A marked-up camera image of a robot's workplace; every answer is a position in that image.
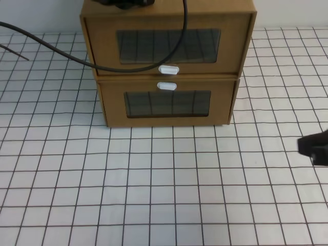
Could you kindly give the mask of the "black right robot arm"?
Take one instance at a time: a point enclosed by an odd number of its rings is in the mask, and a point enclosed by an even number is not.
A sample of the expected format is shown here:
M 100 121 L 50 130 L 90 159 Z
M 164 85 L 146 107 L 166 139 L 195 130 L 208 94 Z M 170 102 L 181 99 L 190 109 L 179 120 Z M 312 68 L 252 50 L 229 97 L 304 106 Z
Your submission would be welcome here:
M 314 166 L 327 166 L 328 131 L 307 135 L 297 140 L 298 153 L 310 157 Z

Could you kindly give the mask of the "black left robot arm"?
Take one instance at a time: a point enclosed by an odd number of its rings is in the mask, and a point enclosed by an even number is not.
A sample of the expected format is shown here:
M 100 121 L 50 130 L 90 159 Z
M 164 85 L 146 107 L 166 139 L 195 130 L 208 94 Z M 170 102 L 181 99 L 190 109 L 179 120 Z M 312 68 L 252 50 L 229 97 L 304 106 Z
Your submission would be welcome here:
M 115 6 L 122 10 L 127 10 L 132 7 L 146 7 L 155 3 L 155 0 L 94 0 L 105 6 Z

